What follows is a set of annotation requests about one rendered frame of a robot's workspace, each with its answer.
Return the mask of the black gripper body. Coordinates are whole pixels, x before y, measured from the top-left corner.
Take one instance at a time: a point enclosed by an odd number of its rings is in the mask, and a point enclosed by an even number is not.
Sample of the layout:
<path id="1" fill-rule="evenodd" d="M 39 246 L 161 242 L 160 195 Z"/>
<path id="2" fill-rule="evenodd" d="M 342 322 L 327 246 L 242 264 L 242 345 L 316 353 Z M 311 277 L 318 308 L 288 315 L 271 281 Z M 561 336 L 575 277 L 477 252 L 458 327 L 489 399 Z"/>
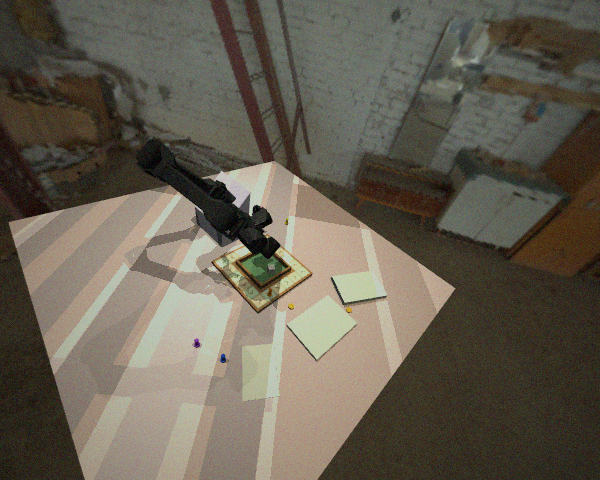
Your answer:
<path id="1" fill-rule="evenodd" d="M 252 226 L 254 226 L 256 229 L 258 228 L 252 221 L 251 221 L 251 223 L 252 223 Z M 263 229 L 261 229 L 261 230 L 262 231 L 259 231 L 259 230 L 258 231 L 262 234 L 264 232 L 264 230 Z M 280 244 L 273 237 L 267 238 L 264 234 L 262 234 L 262 235 L 267 239 L 267 245 L 265 246 L 265 248 L 262 251 L 260 251 L 260 253 L 265 258 L 270 259 L 273 256 L 273 254 L 279 249 Z"/>

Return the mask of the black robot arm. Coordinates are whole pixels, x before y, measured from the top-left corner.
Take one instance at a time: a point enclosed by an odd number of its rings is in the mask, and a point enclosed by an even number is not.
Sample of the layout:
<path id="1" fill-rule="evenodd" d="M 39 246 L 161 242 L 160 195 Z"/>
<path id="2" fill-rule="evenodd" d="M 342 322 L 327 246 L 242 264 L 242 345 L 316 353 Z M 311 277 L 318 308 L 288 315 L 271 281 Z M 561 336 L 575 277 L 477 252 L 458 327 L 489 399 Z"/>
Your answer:
<path id="1" fill-rule="evenodd" d="M 248 216 L 232 204 L 236 198 L 223 182 L 202 179 L 188 170 L 176 162 L 174 154 L 157 139 L 148 140 L 135 158 L 142 171 L 167 182 L 194 203 L 203 211 L 211 226 L 231 241 L 239 238 L 252 254 L 265 248 L 267 239 L 259 231 L 272 224 L 273 220 L 264 207 L 253 206 L 252 216 Z M 225 232 L 227 230 L 229 234 Z"/>

